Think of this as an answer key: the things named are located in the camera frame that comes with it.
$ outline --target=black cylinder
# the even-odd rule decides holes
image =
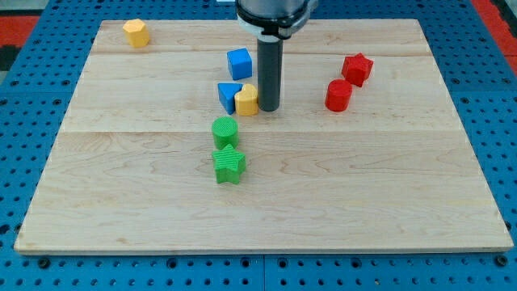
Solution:
[[[258,107],[272,112],[280,105],[282,83],[282,40],[268,43],[257,40]]]

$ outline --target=blue pegboard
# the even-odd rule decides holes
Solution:
[[[0,86],[0,289],[515,290],[517,252],[23,257],[13,251],[103,19],[235,19],[213,0],[51,0]],[[517,241],[517,80],[466,0],[320,0],[315,19],[418,19]]]

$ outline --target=green block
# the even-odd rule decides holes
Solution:
[[[212,158],[217,183],[240,182],[240,176],[246,170],[246,156],[243,153],[236,151],[232,145],[227,145],[222,150],[212,152]]]
[[[218,150],[222,150],[230,144],[236,148],[239,144],[238,125],[232,117],[224,116],[217,118],[212,123],[213,141]]]

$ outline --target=wood grain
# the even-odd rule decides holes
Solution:
[[[135,50],[120,21],[102,23],[18,252],[513,246],[416,20],[312,20],[287,41],[280,109],[234,117],[248,164],[239,185],[216,184],[209,129],[225,114],[225,52],[246,46],[255,60],[253,37],[234,21],[147,24],[151,43]],[[346,112],[330,112],[326,85],[358,51],[375,60],[373,74]]]

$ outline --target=toy block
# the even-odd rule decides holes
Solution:
[[[232,115],[235,112],[235,94],[242,89],[242,84],[239,83],[219,83],[217,84],[219,91],[219,101],[225,108],[228,114]]]
[[[237,121],[229,116],[217,118],[212,123],[212,135],[218,150],[222,150],[227,145],[232,145],[233,148],[236,148],[239,144]]]
[[[233,80],[251,77],[251,56],[246,48],[227,52],[226,56],[228,58],[228,71]]]
[[[330,82],[327,88],[325,106],[333,112],[345,111],[348,108],[351,95],[352,85],[347,80],[334,80]]]
[[[246,156],[228,144],[222,150],[212,152],[213,167],[217,183],[238,184],[241,174],[246,170]]]
[[[370,77],[372,67],[373,61],[358,53],[353,57],[345,57],[341,74],[349,83],[362,87],[364,81]]]
[[[128,20],[122,28],[126,39],[134,48],[142,48],[149,43],[149,32],[145,23],[140,19]]]
[[[242,90],[235,95],[235,111],[240,116],[253,116],[259,113],[259,93],[251,84],[244,84]]]

